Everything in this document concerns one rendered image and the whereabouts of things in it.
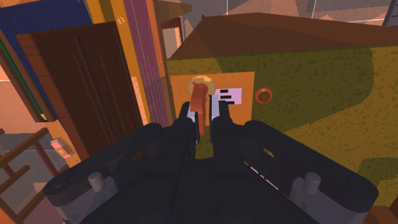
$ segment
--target gray cylinder pin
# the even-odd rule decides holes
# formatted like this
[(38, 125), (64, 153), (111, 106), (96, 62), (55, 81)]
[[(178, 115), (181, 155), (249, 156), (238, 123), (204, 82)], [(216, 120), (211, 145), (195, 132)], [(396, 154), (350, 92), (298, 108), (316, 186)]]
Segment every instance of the gray cylinder pin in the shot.
[(98, 192), (105, 187), (104, 178), (102, 177), (100, 172), (94, 172), (90, 174), (89, 182), (91, 184), (91, 187), (93, 187), (94, 192)]
[(305, 175), (303, 189), (307, 194), (316, 194), (320, 184), (320, 176), (316, 173), (308, 172)]

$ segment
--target light switch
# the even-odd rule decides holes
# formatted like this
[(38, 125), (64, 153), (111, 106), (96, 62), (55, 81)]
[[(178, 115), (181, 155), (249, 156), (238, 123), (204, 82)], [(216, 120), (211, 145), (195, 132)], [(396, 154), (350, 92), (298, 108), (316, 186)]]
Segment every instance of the light switch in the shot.
[(218, 100), (225, 100), (228, 104), (242, 104), (242, 88), (216, 89), (214, 95), (218, 95)]

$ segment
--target brown door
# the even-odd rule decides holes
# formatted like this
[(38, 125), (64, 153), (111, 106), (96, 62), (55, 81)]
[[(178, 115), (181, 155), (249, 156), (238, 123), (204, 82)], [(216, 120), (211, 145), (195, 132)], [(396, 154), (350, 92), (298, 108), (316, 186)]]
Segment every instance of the brown door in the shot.
[(82, 160), (142, 127), (115, 22), (16, 37)]

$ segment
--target orange lever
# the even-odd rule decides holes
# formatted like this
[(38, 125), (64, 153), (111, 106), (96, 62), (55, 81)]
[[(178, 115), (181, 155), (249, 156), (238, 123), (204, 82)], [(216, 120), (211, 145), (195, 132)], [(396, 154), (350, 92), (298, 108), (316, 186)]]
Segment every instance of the orange lever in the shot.
[(204, 128), (206, 124), (206, 102), (207, 102), (207, 92), (209, 88), (207, 85), (200, 83), (196, 84), (193, 82), (194, 89), (192, 91), (191, 96), (191, 112), (198, 113), (198, 125), (199, 125), (199, 134), (200, 136), (204, 136)]

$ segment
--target wooden railing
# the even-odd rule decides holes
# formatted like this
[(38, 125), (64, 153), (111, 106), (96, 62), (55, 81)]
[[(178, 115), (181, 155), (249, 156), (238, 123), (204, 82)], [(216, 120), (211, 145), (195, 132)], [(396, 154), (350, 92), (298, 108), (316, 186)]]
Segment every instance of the wooden railing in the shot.
[[(0, 135), (4, 134), (4, 130), (0, 129)], [(50, 173), (55, 177), (59, 173), (62, 173), (69, 169), (68, 165), (62, 167), (60, 171), (54, 167), (50, 158), (45, 153), (43, 147), (39, 142), (43, 136), (48, 134), (47, 128), (42, 128), (36, 133), (34, 133), (31, 137), (27, 138), (27, 140), (23, 141), (17, 147), (13, 148), (11, 151), (6, 153), (3, 156), (0, 156), (0, 168), (3, 168), (9, 178), (0, 185), (0, 194), (2, 194), (5, 190), (7, 190), (13, 183), (15, 183), (19, 178), (22, 177), (29, 169), (30, 166), (25, 165), (21, 169), (19, 169), (16, 173), (9, 167), (8, 163), (11, 162), (14, 158), (20, 155), (27, 148), (32, 145), (36, 149), (37, 153), (40, 155), (44, 164), (46, 164)], [(0, 198), (0, 221), (1, 223), (10, 223), (10, 224), (23, 224), (23, 221), (29, 216), (29, 214), (35, 209), (35, 207), (43, 200), (45, 197), (43, 193), (43, 189), (34, 196), (34, 198), (20, 211), (16, 214), (8, 205)]]

